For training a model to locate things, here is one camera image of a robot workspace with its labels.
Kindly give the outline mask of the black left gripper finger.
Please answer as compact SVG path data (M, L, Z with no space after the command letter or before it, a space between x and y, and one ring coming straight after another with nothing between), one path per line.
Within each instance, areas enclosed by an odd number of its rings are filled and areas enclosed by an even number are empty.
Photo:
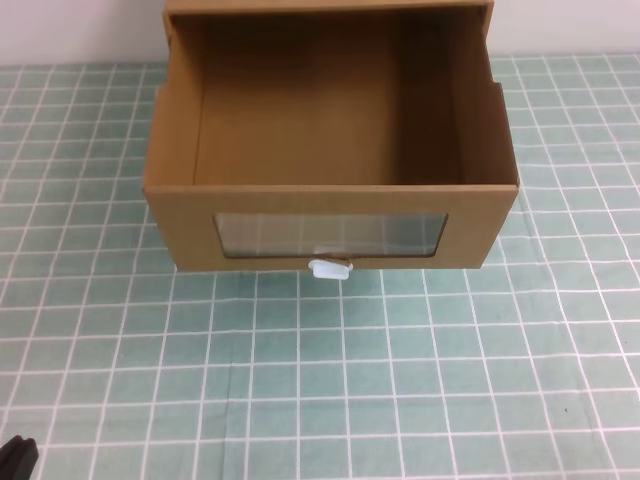
M36 450L17 450L1 455L1 480L29 480L37 463Z

